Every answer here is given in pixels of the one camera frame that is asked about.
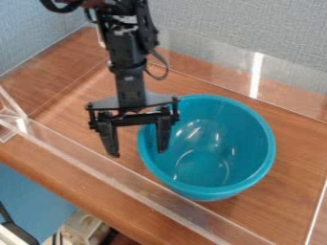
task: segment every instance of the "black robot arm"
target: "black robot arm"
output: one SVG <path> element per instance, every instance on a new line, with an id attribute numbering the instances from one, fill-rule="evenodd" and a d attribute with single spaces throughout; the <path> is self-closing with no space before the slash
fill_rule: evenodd
<path id="1" fill-rule="evenodd" d="M 41 2 L 51 11 L 69 12 L 84 1 L 68 0 L 69 4 L 63 9 L 57 9 L 51 0 Z M 107 153 L 119 157 L 117 127 L 153 123 L 157 128 L 157 150 L 164 152 L 171 126 L 179 121 L 179 100 L 175 96 L 145 90 L 144 72 L 155 79 L 164 79 L 168 73 L 167 62 L 155 51 L 159 45 L 159 31 L 152 22 L 148 1 L 103 0 L 100 7 L 84 11 L 88 20 L 99 26 L 111 57 L 108 69 L 116 80 L 116 96 L 91 102 L 85 106 L 89 127 L 99 132 Z M 152 75 L 147 69 L 149 54 L 166 66 L 161 77 Z M 157 111 L 140 113 L 144 108 L 152 106 L 159 106 Z"/>

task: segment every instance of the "wooden table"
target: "wooden table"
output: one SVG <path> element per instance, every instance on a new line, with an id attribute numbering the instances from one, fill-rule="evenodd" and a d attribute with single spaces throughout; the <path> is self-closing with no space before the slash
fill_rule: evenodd
<path id="1" fill-rule="evenodd" d="M 175 53 L 170 55 L 175 69 L 188 71 L 188 74 L 212 83 L 228 81 L 224 86 L 234 83 L 236 92 L 250 86 L 247 74 Z M 88 101 L 113 94 L 113 77 L 104 67 L 104 61 L 105 51 L 97 45 L 95 31 L 84 29 L 3 77 L 5 89 L 31 118 L 103 155 L 104 148 L 97 135 L 88 129 L 88 115 L 83 108 Z M 206 77 L 202 72 L 206 67 L 215 68 L 214 76 Z M 157 73 L 161 71 L 157 66 L 152 66 L 152 69 Z M 278 158 L 271 172 L 258 185 L 234 198 L 200 205 L 271 242 L 304 244 L 326 182 L 327 126 L 212 83 L 171 72 L 166 82 L 148 78 L 147 87 L 153 92 L 179 96 L 216 94 L 247 104 L 272 127 Z M 284 106 L 291 106 L 291 97 L 308 98 L 303 110 L 312 113 L 312 117 L 323 115 L 318 106 L 326 101 L 323 96 L 286 88 L 286 85 L 271 80 L 264 84 L 264 89 L 274 88 L 275 92 L 279 89 L 292 91 L 287 97 L 271 100 L 282 100 Z M 121 129 L 119 136 L 121 158 L 117 162 L 157 182 L 137 156 L 136 127 Z M 1 145 L 0 160 L 140 244 L 212 244 L 188 227 L 155 212 L 20 136 Z M 316 225 L 320 231 L 327 229 L 324 222 Z M 323 244 L 326 234 L 314 233 L 312 244 Z M 247 244 L 247 241 L 236 241 L 235 244 Z"/>

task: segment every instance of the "bowl rim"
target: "bowl rim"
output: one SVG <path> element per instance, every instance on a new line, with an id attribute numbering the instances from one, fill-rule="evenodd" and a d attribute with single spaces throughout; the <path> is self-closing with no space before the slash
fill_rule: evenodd
<path id="1" fill-rule="evenodd" d="M 268 150 L 267 150 L 264 161 L 263 161 L 262 166 L 258 169 L 258 171 L 247 179 L 244 179 L 239 183 L 228 185 L 228 186 L 222 186 L 222 187 L 206 188 L 206 187 L 186 184 L 183 182 L 174 181 L 172 178 L 157 168 L 156 164 L 151 160 L 151 157 L 149 157 L 149 154 L 147 151 L 147 147 L 145 147 L 145 143 L 144 143 L 144 140 L 145 140 L 144 130 L 145 130 L 145 127 L 148 125 L 143 125 L 137 131 L 137 152 L 139 152 L 139 156 L 141 158 L 141 161 L 143 161 L 144 165 L 147 166 L 147 168 L 149 169 L 149 171 L 152 172 L 152 174 L 171 188 L 178 189 L 179 191 L 183 191 L 184 193 L 194 193 L 198 195 L 215 195 L 215 194 L 216 195 L 230 195 L 235 192 L 239 192 L 239 191 L 247 189 L 252 185 L 255 185 L 260 181 L 260 179 L 266 176 L 266 174 L 268 173 L 268 171 L 272 167 L 272 164 L 275 162 L 275 158 L 276 158 L 276 140 L 275 140 L 275 135 L 274 135 L 272 129 L 271 129 L 268 123 L 266 122 L 266 120 L 254 111 L 254 109 L 251 109 L 240 101 L 234 100 L 234 99 L 227 98 L 227 97 L 223 97 L 223 96 L 210 95 L 210 94 L 195 94 L 195 95 L 187 95 L 187 96 L 182 97 L 183 101 L 186 101 L 186 100 L 204 100 L 204 99 L 219 100 L 219 101 L 223 101 L 223 102 L 227 102 L 227 103 L 235 105 L 236 107 L 243 109 L 259 122 L 259 125 L 262 126 L 263 131 L 264 131 L 264 135 L 267 137 Z"/>

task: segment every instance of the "teal bowl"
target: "teal bowl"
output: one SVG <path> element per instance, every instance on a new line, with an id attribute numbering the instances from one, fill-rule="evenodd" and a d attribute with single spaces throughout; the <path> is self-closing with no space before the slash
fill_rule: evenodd
<path id="1" fill-rule="evenodd" d="M 195 201 L 223 200 L 250 188 L 270 171 L 276 142 L 268 123 L 236 100 L 191 95 L 179 103 L 180 122 L 170 147 L 157 152 L 156 126 L 139 129 L 137 149 L 159 180 Z"/>

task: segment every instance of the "gray wall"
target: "gray wall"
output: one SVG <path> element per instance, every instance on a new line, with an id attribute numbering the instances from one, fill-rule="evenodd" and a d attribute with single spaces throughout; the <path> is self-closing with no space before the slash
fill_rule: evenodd
<path id="1" fill-rule="evenodd" d="M 326 0 L 152 0 L 160 28 L 204 37 L 327 71 Z"/>
<path id="2" fill-rule="evenodd" d="M 39 0 L 0 0 L 0 74 L 84 22 L 80 11 L 52 13 Z"/>

